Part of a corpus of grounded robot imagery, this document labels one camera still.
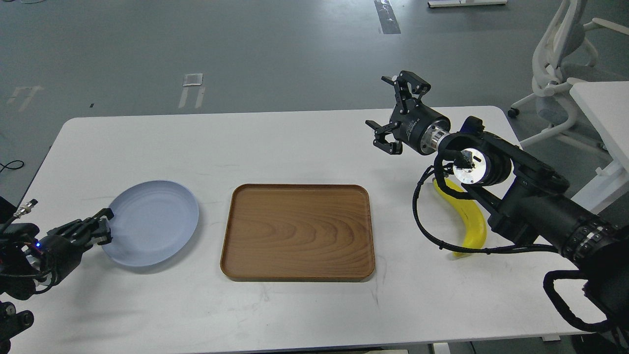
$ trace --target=white tape mark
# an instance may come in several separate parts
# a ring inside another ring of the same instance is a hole
[[[188,99],[188,88],[184,88],[184,90],[181,91],[181,99],[179,100],[179,108],[182,108],[183,106],[186,105],[187,99]]]
[[[23,87],[23,88],[15,88],[15,91],[13,91],[13,94],[11,95],[11,97],[9,97],[9,100],[6,102],[7,105],[10,105],[13,103],[13,101],[15,101],[15,99],[18,97],[19,92],[20,91],[24,91],[26,89],[30,89],[27,87]]]
[[[26,97],[26,99],[24,100],[24,102],[22,102],[22,105],[19,107],[18,112],[21,112],[23,110],[26,109],[26,107],[28,106],[29,103],[31,103],[31,100],[33,99],[35,93],[37,93],[37,91],[43,89],[43,87],[41,86],[35,86],[31,88],[31,92],[28,93],[28,96]]]
[[[199,89],[199,94],[197,95],[197,103],[194,105],[195,108],[199,108],[203,104],[203,97],[205,96],[205,86]]]

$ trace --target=banana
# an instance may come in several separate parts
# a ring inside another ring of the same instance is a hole
[[[454,190],[463,191],[453,181],[446,179],[445,183],[448,187]],[[472,200],[456,199],[447,195],[441,190],[441,188],[439,188],[436,180],[433,180],[433,186],[439,195],[450,203],[454,210],[459,213],[461,220],[463,220],[463,223],[465,224],[465,239],[463,240],[463,244],[461,246],[467,248],[481,248],[487,238],[487,225],[485,223],[485,216],[482,214],[476,203]],[[460,252],[453,252],[453,254],[456,257],[466,255],[465,253]]]

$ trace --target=blue plate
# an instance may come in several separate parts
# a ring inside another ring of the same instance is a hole
[[[121,193],[109,205],[112,241],[103,246],[116,263],[150,266],[176,254],[199,222],[199,205],[186,187],[149,181]]]

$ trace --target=metal connector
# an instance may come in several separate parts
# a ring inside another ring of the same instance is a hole
[[[13,216],[16,217],[17,219],[19,219],[20,217],[28,214],[31,212],[31,209],[37,204],[37,200],[35,199],[31,199],[30,202],[22,205],[21,207],[19,207],[15,213],[13,213]]]

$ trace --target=white desk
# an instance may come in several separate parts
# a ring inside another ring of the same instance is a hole
[[[467,115],[516,141],[495,107],[437,108]],[[133,271],[92,249],[59,286],[26,302],[35,324],[13,353],[206,353],[354,347],[567,334],[577,331],[542,290],[550,253],[453,260],[415,226],[413,188],[433,156],[389,156],[366,119],[391,110],[76,118],[67,122],[26,199],[23,218],[44,232],[106,207],[147,180],[174,180],[197,197],[191,241],[155,268]],[[354,183],[370,196],[376,272],[362,283],[233,282],[219,261],[232,191],[244,183]],[[506,191],[505,183],[494,189]],[[436,235],[462,230],[427,185],[421,218]],[[507,244],[488,235],[488,246]],[[588,304],[580,285],[570,304]],[[600,320],[590,305],[579,311]]]
[[[428,2],[429,8],[453,8],[456,6],[504,5],[507,0],[433,0]]]
[[[601,136],[613,161],[572,200],[598,213],[629,191],[629,81],[577,83],[570,90]]]

